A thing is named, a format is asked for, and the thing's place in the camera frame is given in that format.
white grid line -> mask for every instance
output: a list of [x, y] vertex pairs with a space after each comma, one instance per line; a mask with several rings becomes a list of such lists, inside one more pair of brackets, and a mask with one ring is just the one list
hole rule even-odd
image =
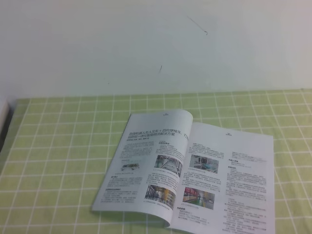
[[[267, 96], [267, 99], [268, 99], [268, 102], [269, 102], [269, 105], [270, 105], [270, 107], [271, 107], [271, 110], [272, 110], [273, 114], [275, 114], [274, 109], [273, 109], [273, 107], [271, 106], [271, 101], [270, 101], [270, 99], [269, 99], [268, 96]], [[278, 119], [277, 119], [276, 117], [275, 117], [275, 121], [276, 121], [276, 123], [277, 123], [277, 126], [280, 127], [280, 124], [279, 124]], [[284, 133], [283, 133], [283, 131], [282, 131], [281, 129], [280, 129], [280, 132], [281, 132], [283, 138], [285, 138], [285, 135], [284, 135]], [[285, 144], [286, 144], [287, 150], [290, 152], [290, 147], [289, 147], [289, 145], [288, 145], [288, 143], [287, 143], [286, 140], [285, 140]], [[291, 159], [292, 159], [292, 163], [293, 163], [294, 165], [296, 165], [295, 162], [294, 162], [294, 159], [293, 159], [293, 156], [292, 156], [292, 153], [291, 153], [291, 152], [290, 152], [290, 157], [291, 157]], [[299, 172], [298, 172], [298, 169], [297, 169], [297, 168], [295, 168], [295, 169], [296, 169], [296, 172], [297, 172], [297, 174], [298, 174], [299, 180], [300, 180], [300, 182], [301, 182], [301, 184], [302, 184], [302, 187], [304, 188], [304, 185], [303, 185], [303, 183], [302, 183], [302, 179], [301, 179], [301, 177], [300, 177], [300, 174], [299, 174]], [[280, 182], [280, 179], [279, 179], [279, 176], [278, 176], [278, 173], [277, 173], [276, 169], [274, 169], [274, 171], [275, 171], [275, 175], [276, 175], [276, 178], [277, 178], [278, 182]], [[281, 185], [280, 185], [280, 188], [281, 188], [283, 197], [284, 197], [284, 199], [285, 199], [286, 196], [285, 196], [283, 187], [282, 187]], [[292, 224], [293, 224], [295, 233], [297, 234], [297, 229], [296, 229], [296, 226], [295, 226], [295, 224], [294, 224], [293, 217], [292, 217], [292, 214], [291, 214], [291, 211], [290, 211], [288, 202], [285, 202], [285, 203], [286, 203], [286, 206], [287, 206], [287, 210], [288, 210], [288, 212], [289, 212], [289, 215], [290, 215], [290, 217], [291, 217], [291, 221], [292, 221]]]
[[201, 115], [201, 110], [200, 110], [200, 102], [199, 102], [199, 97], [198, 97], [198, 93], [196, 93], [196, 96], [197, 96], [197, 104], [198, 104], [198, 108], [199, 108], [199, 118], [200, 118], [200, 122], [202, 123], [203, 122], [203, 118], [202, 118], [202, 115]]
[[[274, 169], [274, 173], [275, 173], [275, 176], [276, 176], [276, 178], [277, 178], [277, 182], [279, 183], [280, 189], [281, 189], [281, 191], [282, 191], [283, 198], [284, 198], [284, 200], [285, 200], [285, 199], [286, 199], [286, 196], [285, 196], [285, 193], [284, 193], [284, 189], [283, 189], [283, 186], [280, 184], [280, 180], [279, 180], [278, 174], [277, 174], [277, 172], [276, 172], [275, 169]], [[287, 211], [288, 211], [289, 217], [290, 217], [290, 219], [291, 219], [291, 222], [292, 222], [292, 225], [293, 225], [293, 228], [294, 228], [294, 232], [295, 232], [296, 234], [298, 234], [296, 225], [294, 224], [294, 221], [293, 221], [292, 213], [291, 213], [291, 210], [290, 210], [290, 208], [289, 208], [288, 202], [285, 201], [285, 204], [286, 204]]]
[[[289, 105], [289, 101], [288, 101], [287, 95], [285, 94], [285, 92], [284, 92], [284, 91], [283, 91], [283, 94], [284, 94], [284, 96], [285, 96], [285, 99], [286, 99], [287, 104]], [[292, 116], [293, 116], [293, 118], [294, 118], [294, 120], [295, 120], [296, 124], [298, 125], [299, 131], [300, 131], [300, 133], [301, 133], [302, 137], [304, 137], [304, 135], [303, 135], [303, 133], [302, 133], [302, 131], [301, 131], [301, 128], [300, 128], [300, 126], [299, 126], [299, 124], [298, 124], [298, 121], [297, 121], [297, 119], [296, 119], [295, 115], [293, 114], [293, 110], [292, 110], [292, 109], [291, 109], [291, 112], [292, 112]], [[304, 142], [306, 143], [306, 145], [307, 145], [307, 147], [308, 147], [309, 151], [311, 152], [311, 148], [310, 148], [309, 144], [307, 143], [306, 139], [305, 139], [305, 138], [303, 138], [303, 140], [304, 140]], [[301, 175], [300, 175], [300, 173], [299, 173], [299, 171], [298, 171], [298, 169], [297, 169], [297, 166], [296, 166], [296, 164], [295, 164], [295, 161], [294, 161], [294, 159], [293, 159], [292, 154], [290, 154], [290, 156], [291, 156], [291, 159], [292, 159], [292, 163], [294, 164], [295, 169], [296, 169], [296, 171], [297, 171], [297, 173], [298, 173], [299, 179], [300, 179], [300, 181], [302, 181], [302, 179], [301, 179]], [[306, 195], [306, 196], [307, 196], [307, 198], [308, 198], [309, 196], [308, 196], [308, 193], [307, 193], [307, 191], [306, 191], [305, 187], [304, 187], [303, 185], [302, 185], [302, 187], [303, 187], [303, 191], [304, 191], [305, 195]], [[311, 202], [310, 202], [309, 200], [308, 200], [308, 203], [309, 203], [310, 208], [311, 208], [311, 210], [312, 210], [312, 204], [311, 204]]]
[[[289, 106], [290, 107], [290, 109], [291, 109], [291, 107], [292, 106], [306, 106], [306, 104], [305, 103], [301, 103], [301, 104], [289, 104], [289, 105], [287, 105], [287, 104], [273, 104], [272, 106]], [[233, 105], [233, 106], [220, 106], [219, 107], [219, 109], [228, 109], [228, 108], [249, 108], [250, 106], [236, 106], [236, 105]], [[268, 107], [268, 105], [254, 105], [254, 107]], [[198, 110], [198, 109], [200, 109], [200, 110], [209, 110], [209, 109], [216, 109], [216, 107], [199, 107], [199, 108], [196, 108], [196, 107], [190, 107], [190, 108], [187, 108], [187, 110]], [[163, 111], [164, 109], [157, 109], [157, 108], [155, 108], [155, 109], [138, 109], [138, 110], [135, 110], [135, 112], [142, 112], [142, 113], [146, 113], [146, 112], [148, 112], [148, 111]], [[126, 113], [126, 112], [128, 112], [129, 110], [116, 110], [116, 111], [114, 111], [115, 113]], [[113, 111], [96, 111], [96, 112], [94, 112], [94, 111], [80, 111], [79, 112], [79, 114], [93, 114], [93, 113], [95, 113], [95, 114], [97, 114], [97, 113], [112, 113]], [[68, 115], [68, 114], [75, 114], [75, 113], [77, 113], [77, 112], [61, 112], [61, 115], [62, 114], [64, 114], [64, 115]], [[59, 114], [59, 112], [51, 112], [51, 113], [44, 113], [44, 115], [58, 115]], [[28, 113], [27, 114], [28, 116], [40, 116], [41, 115], [41, 113]], [[305, 114], [305, 113], [303, 113], [303, 114], [296, 114], [296, 115], [298, 115], [298, 116], [309, 116], [310, 114]], [[24, 116], [24, 114], [20, 114], [20, 115], [14, 115], [14, 117], [13, 117], [13, 120], [15, 120], [16, 118], [19, 118], [19, 117], [21, 117], [21, 116]], [[290, 115], [290, 114], [279, 114], [279, 115], [276, 115], [276, 116], [292, 116], [292, 115]], [[109, 122], [109, 121], [97, 121], [97, 120], [95, 120], [95, 123], [99, 123], [99, 122]]]
[[222, 121], [221, 121], [221, 119], [220, 119], [219, 107], [218, 107], [218, 103], [217, 103], [217, 101], [216, 101], [216, 96], [215, 96], [215, 94], [214, 94], [214, 102], [215, 102], [216, 112], [217, 112], [217, 114], [218, 114], [218, 119], [219, 119], [220, 127], [222, 127]]
[[[231, 98], [232, 98], [233, 105], [235, 105], [235, 100], [234, 100], [233, 92], [231, 92]], [[242, 131], [242, 125], [241, 125], [241, 123], [240, 123], [240, 119], [239, 119], [239, 116], [238, 116], [237, 108], [234, 107], [234, 110], [235, 110], [235, 113], [236, 113], [236, 118], [237, 118], [237, 121], [238, 121], [239, 128], [240, 128], [240, 130]]]
[[[43, 108], [43, 112], [42, 112], [42, 113], [44, 113], [44, 110], [45, 110], [45, 108], [46, 108], [46, 104], [47, 104], [47, 102], [45, 103], [45, 106], [44, 106], [44, 108]], [[27, 158], [26, 158], [26, 161], [25, 161], [25, 165], [24, 165], [24, 167], [23, 167], [23, 171], [22, 171], [21, 176], [20, 176], [20, 178], [19, 178], [19, 183], [18, 183], [18, 186], [17, 186], [17, 190], [16, 190], [16, 192], [15, 192], [15, 194], [14, 194], [14, 197], [13, 197], [11, 209], [9, 210], [8, 216], [7, 216], [6, 221], [5, 221], [5, 225], [4, 225], [3, 230], [2, 230], [2, 233], [3, 233], [3, 234], [5, 233], [6, 225], [8, 225], [8, 221], [9, 221], [9, 218], [10, 218], [10, 215], [11, 215], [12, 207], [14, 206], [14, 202], [15, 202], [15, 199], [16, 199], [16, 197], [17, 197], [18, 190], [19, 190], [19, 188], [20, 188], [20, 184], [21, 184], [23, 175], [24, 175], [25, 170], [26, 170], [27, 160], [28, 160], [29, 157], [30, 157], [30, 151], [29, 151], [28, 154], [27, 154]]]
[[[305, 91], [305, 90], [299, 91], [298, 90], [298, 92], [286, 92], [287, 95], [288, 94], [300, 94], [300, 93], [311, 94], [312, 91]], [[211, 98], [212, 94], [214, 94], [214, 93], [199, 93], [199, 94], [200, 94], [200, 96], [199, 96], [200, 98]], [[271, 92], [270, 93], [265, 93], [265, 91], [263, 91], [263, 93], [252, 94], [252, 96], [261, 97], [261, 96], [265, 96], [265, 95], [274, 96], [274, 95], [280, 95], [280, 94], [282, 94], [281, 91], [276, 91], [275, 93], [271, 93]], [[246, 94], [236, 94], [234, 92], [234, 95], [238, 96], [238, 97], [246, 97], [249, 94], [248, 94], [248, 92], [246, 92]], [[116, 101], [127, 101], [127, 100], [129, 100], [130, 97], [133, 97], [133, 96], [134, 95], [126, 95], [124, 99], [117, 99]], [[160, 99], [162, 99], [161, 97], [148, 97], [148, 96], [150, 96], [150, 95], [146, 95], [147, 98], [152, 99], [152, 100], [160, 100]], [[231, 95], [217, 95], [217, 97], [228, 98], [228, 97], [231, 97]], [[166, 99], [179, 99], [179, 98], [178, 97], [166, 97]], [[135, 98], [135, 99], [133, 99], [133, 101], [141, 101], [141, 100], [145, 101], [146, 98]], [[66, 103], [70, 103], [70, 104], [78, 103], [78, 101], [76, 101], [76, 100], [75, 101], [65, 100], [65, 101], [66, 101]], [[111, 102], [111, 101], [112, 100], [99, 100], [99, 102]], [[89, 103], [89, 102], [94, 102], [94, 100], [90, 100], [90, 101], [82, 100], [81, 101], [81, 103]], [[42, 105], [44, 103], [45, 103], [45, 101], [39, 102], [39, 103], [32, 103], [32, 105]], [[59, 104], [59, 103], [60, 102], [57, 102], [57, 101], [56, 102], [49, 102], [48, 101], [48, 104]], [[28, 103], [19, 103], [19, 105], [27, 105], [27, 104]]]
[[[80, 97], [79, 100], [80, 100], [80, 102], [78, 103], [78, 110], [77, 110], [77, 113], [76, 113], [76, 121], [77, 121], [77, 119], [78, 119], [78, 113], [79, 113], [79, 110], [80, 110], [81, 97]], [[74, 136], [71, 136], [70, 145], [73, 144], [73, 139], [74, 139]], [[66, 159], [69, 158], [70, 151], [71, 151], [71, 149], [68, 150]], [[66, 167], [67, 167], [67, 160], [65, 161], [65, 166], [64, 166], [64, 169], [63, 169], [63, 174], [64, 174], [65, 171], [66, 171]], [[61, 192], [61, 190], [62, 190], [62, 186], [63, 186], [63, 182], [64, 182], [64, 177], [65, 177], [65, 175], [62, 175], [62, 178], [61, 178], [61, 181], [60, 181], [59, 190], [58, 190], [58, 196], [57, 196], [57, 200], [56, 200], [56, 206], [58, 206], [58, 203], [59, 203], [59, 197], [60, 197], [60, 192]], [[56, 216], [56, 212], [57, 212], [57, 207], [55, 207], [55, 208], [54, 208], [54, 211], [53, 211], [53, 216], [52, 216], [52, 220], [51, 220], [51, 226], [50, 226], [49, 234], [51, 234], [51, 232], [52, 232], [52, 227], [53, 227], [54, 219], [55, 219], [55, 216]]]
[[[145, 221], [125, 221], [125, 224], [143, 224]], [[149, 223], [162, 223], [161, 221], [149, 221]], [[74, 226], [75, 223], [55, 223], [53, 226]], [[98, 223], [78, 223], [78, 226], [90, 226], [97, 225]], [[103, 222], [101, 225], [114, 225], [114, 224], [122, 224], [122, 222]], [[7, 225], [10, 228], [24, 228], [28, 225]], [[51, 224], [31, 224], [29, 227], [50, 227]]]
[[[98, 107], [98, 97], [97, 97], [97, 99], [96, 99], [96, 107], [95, 107], [96, 109], [95, 109], [95, 112], [97, 111], [97, 107]], [[92, 130], [91, 130], [92, 133], [93, 133], [93, 131], [94, 131], [95, 119], [96, 119], [96, 115], [94, 114], [94, 116], [93, 116]], [[89, 159], [91, 141], [92, 141], [92, 135], [91, 135], [90, 138], [89, 138], [89, 146], [88, 146], [88, 152], [87, 152], [87, 158], [86, 158], [87, 160]], [[80, 190], [80, 194], [79, 194], [79, 202], [78, 202], [79, 205], [81, 204], [82, 188], [83, 188], [85, 176], [86, 176], [86, 173], [87, 173], [87, 168], [88, 168], [88, 162], [86, 162], [85, 165], [84, 165], [84, 172], [83, 172], [83, 176], [82, 176], [81, 190]], [[76, 213], [76, 220], [75, 220], [75, 225], [74, 225], [74, 233], [75, 233], [75, 231], [76, 231], [77, 222], [78, 222], [78, 217], [79, 217], [79, 211], [80, 211], [79, 205], [78, 205], [77, 213]]]
[[[63, 102], [62, 102], [62, 104], [61, 104], [61, 110], [62, 110], [62, 108], [63, 108], [63, 106], [64, 106], [64, 99], [65, 99], [65, 98], [63, 98]], [[50, 152], [51, 152], [51, 149], [52, 149], [52, 146], [53, 146], [54, 139], [55, 139], [55, 135], [52, 136], [52, 140], [51, 140], [51, 143], [50, 143], [50, 147], [49, 147], [47, 159], [49, 158], [49, 155], [50, 155]], [[47, 167], [47, 164], [48, 164], [48, 162], [47, 162], [47, 160], [46, 160], [45, 163], [44, 163], [44, 167], [43, 167], [43, 170], [42, 170], [42, 174], [40, 175], [40, 181], [39, 181], [38, 189], [41, 187], [41, 184], [42, 184], [42, 181], [43, 181], [43, 177], [44, 177], [43, 175], [45, 174], [45, 169], [46, 169], [46, 167]], [[37, 191], [37, 192], [36, 192], [36, 196], [35, 196], [34, 206], [33, 206], [32, 210], [31, 210], [30, 218], [29, 218], [29, 221], [28, 221], [28, 226], [27, 226], [27, 229], [26, 229], [26, 234], [27, 234], [28, 231], [29, 231], [29, 225], [31, 224], [31, 221], [32, 221], [32, 218], [33, 218], [33, 214], [34, 214], [34, 210], [35, 210], [35, 205], [36, 205], [36, 203], [37, 203], [38, 196], [39, 196], [39, 192]]]

white wall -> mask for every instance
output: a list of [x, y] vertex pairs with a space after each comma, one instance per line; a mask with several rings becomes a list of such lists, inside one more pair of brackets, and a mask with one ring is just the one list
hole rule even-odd
[[0, 93], [312, 88], [311, 12], [310, 0], [2, 0]]

table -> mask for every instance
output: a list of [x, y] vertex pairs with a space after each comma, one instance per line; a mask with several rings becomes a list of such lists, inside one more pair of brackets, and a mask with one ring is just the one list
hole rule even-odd
[[312, 233], [312, 90], [20, 99], [0, 155], [5, 234], [162, 234], [159, 218], [90, 206], [130, 113], [274, 136], [277, 234]]

photo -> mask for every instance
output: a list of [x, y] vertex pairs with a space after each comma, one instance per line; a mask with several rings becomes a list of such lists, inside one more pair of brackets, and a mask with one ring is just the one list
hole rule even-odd
[[149, 185], [146, 191], [145, 199], [161, 202], [173, 210], [176, 195], [169, 189]]
[[190, 167], [208, 172], [218, 173], [219, 161], [208, 157], [192, 155]]
[[214, 209], [215, 195], [199, 189], [186, 187], [184, 190], [183, 202], [191, 203], [197, 206]]
[[121, 171], [134, 171], [140, 168], [140, 160], [122, 160]]
[[177, 159], [169, 156], [158, 155], [155, 166], [156, 168], [162, 168], [177, 174], [179, 177], [182, 171], [182, 163]]

magazine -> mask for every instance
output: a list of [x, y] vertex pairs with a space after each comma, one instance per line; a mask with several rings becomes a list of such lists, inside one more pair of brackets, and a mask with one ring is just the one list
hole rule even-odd
[[275, 232], [273, 137], [132, 114], [94, 211], [143, 212], [191, 233]]

